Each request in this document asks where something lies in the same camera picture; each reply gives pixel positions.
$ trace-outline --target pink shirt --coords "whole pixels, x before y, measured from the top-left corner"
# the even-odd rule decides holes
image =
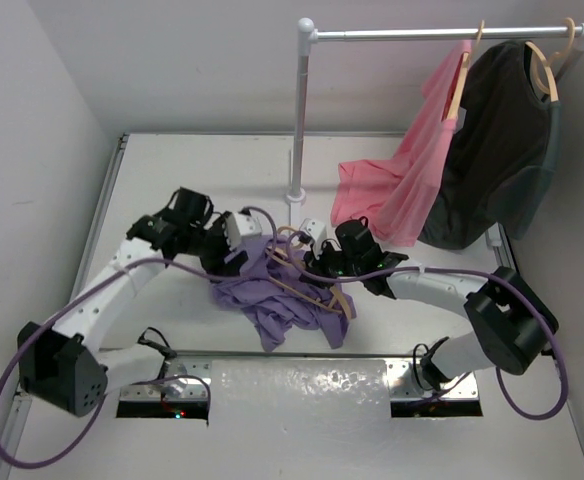
[[[443,118],[456,88],[460,61],[470,52],[459,42],[422,87],[425,104],[390,160],[339,164],[333,225],[367,217],[372,233],[393,245],[416,243],[434,204],[456,119]]]

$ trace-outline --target hanger hook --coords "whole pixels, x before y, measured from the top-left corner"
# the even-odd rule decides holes
[[[474,40],[474,45],[472,45],[472,50],[470,51],[468,58],[466,60],[468,64],[472,60],[472,54],[476,51],[476,48],[479,46],[479,43],[481,43],[481,37],[483,37],[483,29],[484,28],[485,28],[485,20],[481,20],[481,24],[479,25],[479,29],[476,32],[476,39]]]
[[[551,67],[552,63],[554,63],[556,60],[567,57],[570,54],[570,52],[572,51],[572,47],[574,46],[574,37],[575,37],[575,30],[576,30],[576,25],[574,24],[574,20],[570,17],[567,17],[563,20],[563,23],[565,23],[565,25],[568,27],[568,44],[560,52],[554,52],[552,55],[550,55],[548,57],[547,62],[546,62],[546,65],[548,67]],[[533,59],[532,59],[530,73],[532,74],[532,77],[534,78],[534,83],[536,83],[536,86],[539,87],[539,90],[541,90],[546,95],[549,95],[550,89],[543,83],[543,80],[541,80],[541,77],[539,76],[539,67],[538,67],[538,58],[537,57],[533,57]]]

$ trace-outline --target wooden hanger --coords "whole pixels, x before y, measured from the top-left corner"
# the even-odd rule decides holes
[[[289,232],[296,232],[297,230],[293,227],[290,226],[283,226],[283,227],[279,227],[277,229],[277,233],[281,234],[285,231],[289,231]],[[303,245],[300,244],[298,246],[296,246],[296,248],[302,248]],[[284,265],[286,267],[290,267],[290,268],[294,268],[294,266],[288,261],[288,255],[285,252],[285,250],[283,250],[282,248],[275,248],[272,249],[272,247],[268,247],[269,253],[268,255],[270,256],[270,258],[278,263],[280,263],[281,265]],[[353,318],[353,313],[352,313],[352,309],[350,308],[350,304],[348,303],[347,299],[345,298],[345,295],[343,294],[343,292],[341,292],[341,290],[339,290],[339,288],[336,285],[333,285],[332,287],[330,287],[330,293],[332,293],[332,299],[330,300],[330,303],[328,305],[325,305],[324,303],[321,302],[320,299],[313,299],[311,297],[308,297],[307,295],[305,295],[304,293],[299,292],[297,289],[295,289],[294,287],[291,287],[289,285],[287,285],[284,282],[281,282],[280,280],[277,280],[273,277],[268,277],[268,280],[272,283],[274,283],[275,285],[278,285],[279,287],[287,290],[288,292],[296,295],[297,297],[302,298],[303,300],[305,300],[306,302],[309,302],[313,305],[316,305],[317,307],[323,309],[323,310],[327,310],[329,312],[332,313],[339,313],[339,314],[343,314],[345,315],[345,318],[349,321],[352,320]]]
[[[572,46],[574,45],[574,36],[575,36],[575,29],[576,29],[576,25],[574,25],[574,20],[572,20],[570,17],[568,17],[564,20],[564,23],[567,25],[568,31],[569,31],[568,44],[560,52],[554,52],[552,55],[550,55],[550,58],[547,59],[547,64],[548,64],[548,67],[550,67],[550,68],[552,68],[552,64],[555,61],[557,61],[561,58],[567,57],[570,54],[570,52],[572,51]],[[549,95],[550,94],[550,87],[546,86],[543,83],[543,81],[541,80],[541,77],[539,76],[539,67],[538,67],[537,57],[534,57],[534,59],[532,61],[532,65],[530,65],[530,74],[532,75],[532,78],[534,79],[534,83],[539,88],[539,90],[541,90],[546,95]]]
[[[557,102],[559,100],[559,92],[556,89],[556,81],[554,80],[554,74],[552,73],[552,69],[548,64],[547,58],[545,58],[545,55],[543,55],[541,49],[537,47],[533,42],[525,42],[525,44],[532,50],[532,52],[534,52],[536,57],[541,61],[541,65],[543,66],[543,70],[545,71],[545,76],[548,80],[548,87],[546,93],[547,95],[550,96],[550,102]]]
[[[468,70],[470,69],[470,62],[472,61],[472,52],[476,50],[476,47],[481,41],[483,36],[483,28],[485,27],[485,20],[481,20],[481,25],[479,26],[479,31],[476,35],[476,40],[472,46],[470,52],[466,52],[461,57],[461,66],[459,67],[459,75],[456,80],[456,87],[454,93],[452,94],[452,100],[450,100],[450,106],[448,107],[448,114],[445,119],[449,120],[451,118],[458,118],[459,107],[461,106],[461,97],[463,96],[463,89],[465,88],[465,80],[468,77]]]

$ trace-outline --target purple cable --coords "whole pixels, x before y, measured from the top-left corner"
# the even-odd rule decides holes
[[[259,208],[259,207],[245,207],[245,208],[247,208],[248,210],[254,210],[255,212],[261,213],[262,215],[264,215],[267,218],[268,222],[270,223],[270,226],[272,227],[272,239],[274,240],[274,245],[276,245],[276,241],[277,241],[276,224],[274,223],[274,219],[272,218],[272,216],[268,212],[266,212],[265,210],[263,210],[262,208]],[[52,315],[43,325],[41,325],[39,327],[38,330],[36,330],[32,335],[30,335],[30,337],[28,337],[28,339],[25,342],[23,342],[23,344],[19,347],[19,349],[14,354],[12,359],[8,362],[7,367],[5,367],[5,370],[3,371],[3,374],[1,375],[1,378],[0,378],[0,398],[1,398],[1,394],[3,393],[3,390],[5,389],[5,386],[8,382],[8,379],[10,378],[10,374],[16,368],[16,366],[19,364],[19,361],[21,360],[21,358],[23,358],[23,355],[25,355],[25,352],[27,352],[27,350],[29,348],[31,348],[32,345],[34,345],[34,343],[41,337],[41,335],[43,335],[44,332],[51,329],[54,326],[54,324],[56,322],[58,322],[61,318],[63,318],[65,315],[67,315],[73,309],[75,309],[80,304],[85,302],[88,298],[92,297],[96,293],[100,292],[104,288],[106,288],[109,285],[111,285],[112,283],[114,283],[116,280],[118,280],[123,275],[125,275],[128,271],[130,271],[136,267],[139,267],[141,265],[147,265],[150,263],[160,263],[160,264],[164,264],[166,267],[167,266],[175,267],[175,268],[178,268],[180,270],[191,273],[193,275],[196,275],[198,277],[205,278],[207,280],[217,281],[217,282],[244,278],[243,276],[222,277],[222,276],[218,276],[218,275],[210,275],[208,273],[201,272],[199,270],[196,270],[196,269],[189,267],[187,265],[184,265],[182,263],[175,262],[174,260],[167,260],[167,259],[163,259],[163,258],[144,258],[144,259],[132,262],[129,265],[127,265],[123,271],[119,271],[119,272],[112,274],[109,278],[106,278],[98,285],[95,285],[90,290],[77,296],[74,300],[72,300],[70,303],[68,303],[65,307],[63,307],[57,313]],[[177,375],[174,377],[153,380],[151,382],[148,382],[148,384],[158,384],[158,383],[163,383],[163,382],[166,382],[169,380],[175,380],[177,378],[185,378],[185,377],[190,377],[190,378],[196,379],[203,384],[203,386],[205,387],[205,389],[208,392],[208,412],[209,412],[210,402],[212,401],[210,387],[208,386],[207,383],[205,383],[202,379],[200,379],[198,377],[194,377],[192,375]],[[12,465],[13,467],[22,468],[22,469],[29,469],[29,470],[47,467],[48,465],[51,465],[51,464],[57,462],[58,460],[61,460],[68,453],[70,453],[74,449],[74,447],[76,447],[79,444],[79,442],[81,440],[83,440],[83,438],[88,433],[90,428],[92,428],[92,425],[94,425],[96,418],[99,416],[99,413],[101,413],[101,408],[103,407],[104,400],[105,400],[105,397],[103,397],[103,399],[98,403],[98,405],[94,411],[94,415],[92,416],[90,421],[87,423],[87,425],[85,426],[83,431],[79,434],[79,436],[70,445],[68,445],[63,451],[61,451],[57,455],[55,455],[51,458],[48,458],[47,460],[42,460],[40,462],[23,462],[15,457],[13,457],[12,455],[10,455],[10,453],[7,450],[5,450],[5,448],[3,448],[3,445],[1,445],[1,438],[0,438],[0,457],[1,457],[1,459],[4,462]]]
[[[299,271],[301,274],[305,275],[306,277],[310,278],[311,280],[316,280],[316,281],[324,282],[324,283],[353,283],[353,282],[361,282],[363,280],[368,280],[370,278],[379,277],[382,275],[388,275],[391,273],[420,272],[421,271],[421,269],[419,267],[396,267],[396,268],[389,268],[389,269],[385,269],[385,270],[379,270],[376,272],[361,275],[359,277],[349,277],[349,278],[329,278],[329,277],[321,277],[319,275],[314,275],[313,273],[309,273],[309,272],[305,271],[303,269],[303,266],[300,265],[298,263],[298,261],[292,255],[292,242],[294,241],[294,239],[298,238],[300,235],[301,235],[301,232],[296,232],[288,237],[288,240],[285,244],[285,251],[288,254],[288,258],[289,258],[289,261],[292,264],[292,266],[294,268],[296,268],[296,270]],[[518,413],[519,415],[521,415],[522,417],[527,418],[528,420],[547,420],[548,418],[552,418],[555,415],[557,415],[561,411],[561,409],[563,408],[563,406],[565,405],[565,403],[568,400],[569,384],[568,384],[567,369],[565,366],[565,357],[563,356],[563,352],[561,351],[561,347],[559,346],[559,343],[556,341],[556,338],[554,337],[552,330],[550,330],[550,327],[548,326],[547,322],[545,321],[545,318],[543,318],[543,315],[541,315],[539,313],[539,311],[536,308],[534,308],[534,305],[532,305],[532,303],[530,303],[530,301],[527,298],[525,298],[525,296],[521,292],[519,292],[515,287],[513,287],[505,280],[503,280],[503,279],[501,279],[501,278],[499,278],[491,273],[480,272],[480,271],[476,271],[476,270],[464,270],[464,269],[459,269],[459,268],[434,268],[434,267],[426,267],[425,271],[428,273],[442,273],[442,274],[446,274],[446,275],[449,275],[449,274],[451,274],[451,275],[470,275],[473,277],[486,278],[494,283],[499,284],[501,287],[508,290],[512,295],[515,296],[515,298],[519,302],[521,302],[521,304],[523,304],[523,306],[532,314],[532,316],[536,319],[536,321],[539,322],[539,326],[541,327],[541,330],[543,330],[545,337],[547,338],[548,342],[550,343],[550,346],[552,347],[552,350],[554,351],[554,355],[556,357],[557,367],[559,369],[559,378],[561,380],[561,392],[559,394],[559,399],[557,400],[556,404],[547,412],[541,413],[538,415],[531,414],[531,413],[523,411],[516,403],[514,403],[514,400],[512,399],[512,397],[510,396],[509,392],[507,391],[507,389],[505,387],[505,383],[503,381],[503,373],[501,372],[501,369],[499,369],[499,368],[496,369],[496,378],[497,378],[497,381],[499,383],[499,387],[501,388],[501,391],[503,392],[503,396],[505,397],[505,400],[512,407],[512,409],[514,409],[514,411],[516,413]]]

